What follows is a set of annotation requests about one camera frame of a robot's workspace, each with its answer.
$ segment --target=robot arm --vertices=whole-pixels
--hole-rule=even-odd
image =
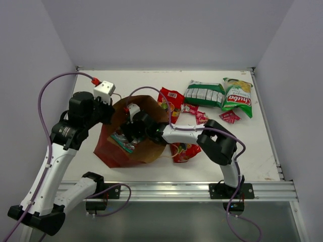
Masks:
[[[69,101],[69,110],[63,112],[60,121],[51,130],[50,164],[47,164],[47,148],[46,157],[34,184],[21,204],[9,209],[9,217],[19,220],[27,207],[32,205],[23,217],[22,223],[54,235],[62,227],[66,213],[84,198],[102,191],[103,177],[88,172],[71,189],[56,196],[65,171],[82,142],[88,137],[90,128],[97,123],[110,124],[115,112],[111,102],[114,89],[113,83],[102,82],[94,88],[94,96],[89,92],[78,92],[73,95]],[[31,201],[40,182],[42,184],[39,192]]]
[[[129,104],[127,110],[129,111],[130,120],[122,125],[121,129],[129,142],[132,141],[132,137],[138,138],[146,135],[157,144],[197,144],[211,161],[221,167],[226,186],[225,195],[230,196],[233,194],[238,186],[238,169],[233,162],[237,142],[215,131],[204,130],[204,128],[217,129],[234,136],[222,125],[215,120],[209,119],[203,125],[174,125],[174,129],[168,123],[156,123],[144,110],[140,110],[136,104]]]

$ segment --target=gray floor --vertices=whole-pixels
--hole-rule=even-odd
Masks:
[[[118,203],[111,203],[113,210]],[[256,222],[263,231],[262,241],[300,241],[289,203],[247,203],[243,216]],[[237,232],[255,241],[258,231],[253,225],[232,219]],[[31,241],[41,233],[34,231]],[[111,217],[85,216],[85,204],[77,206],[67,217],[63,228],[44,241],[239,241],[230,231],[220,203],[139,203]]]

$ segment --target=chip bag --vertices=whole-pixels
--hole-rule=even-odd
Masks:
[[[201,148],[198,145],[174,143],[170,145],[173,161],[175,163],[187,162],[190,158],[194,157],[197,153],[201,152]]]
[[[160,90],[160,92],[167,98],[167,101],[170,104],[172,113],[171,121],[174,124],[176,123],[181,113],[182,105],[184,103],[184,96],[177,91],[170,91],[164,87]],[[157,103],[159,106],[165,109],[168,114],[169,110],[167,107],[166,100],[163,98],[163,96],[161,96],[161,94],[158,95]]]
[[[226,96],[222,104],[222,110],[228,111],[235,107],[239,107],[248,115],[249,118],[252,118],[252,84],[230,78],[223,78],[223,80],[225,82]]]
[[[219,83],[204,83],[191,80],[184,97],[185,102],[193,105],[221,107],[224,88]]]

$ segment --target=white wall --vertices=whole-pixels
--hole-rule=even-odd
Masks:
[[[71,59],[96,69],[245,69],[293,0],[43,0]]]
[[[0,238],[14,225],[7,217],[30,189],[44,159],[46,141],[37,114],[38,92],[52,76],[73,71],[52,22],[39,0],[0,3]],[[44,93],[48,127],[58,121],[74,77],[62,78]],[[10,241],[18,241],[18,230]]]
[[[323,238],[323,1],[295,0],[256,68],[287,179],[312,241]]]

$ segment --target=red candy wrapper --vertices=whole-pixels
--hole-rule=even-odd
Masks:
[[[201,125],[201,124],[206,124],[207,121],[208,121],[208,116],[206,116],[205,112],[197,111],[196,123],[198,125]]]
[[[194,106],[188,103],[184,103],[183,113],[190,113],[192,115],[197,114],[198,106]]]
[[[201,152],[201,148],[198,145],[184,144],[184,143],[174,143],[170,145],[173,161],[175,163],[187,162],[190,158],[194,157],[197,153]]]
[[[230,124],[234,124],[235,121],[240,120],[240,117],[237,116],[232,110],[227,111],[225,113],[222,113],[221,115],[219,115],[220,118]]]
[[[174,124],[181,113],[181,107],[184,103],[184,96],[177,91],[171,91],[164,87],[160,90],[160,92],[165,95],[167,101],[170,103],[172,113],[171,121]],[[169,112],[166,100],[160,94],[158,95],[157,102],[159,106],[167,111],[167,113]]]

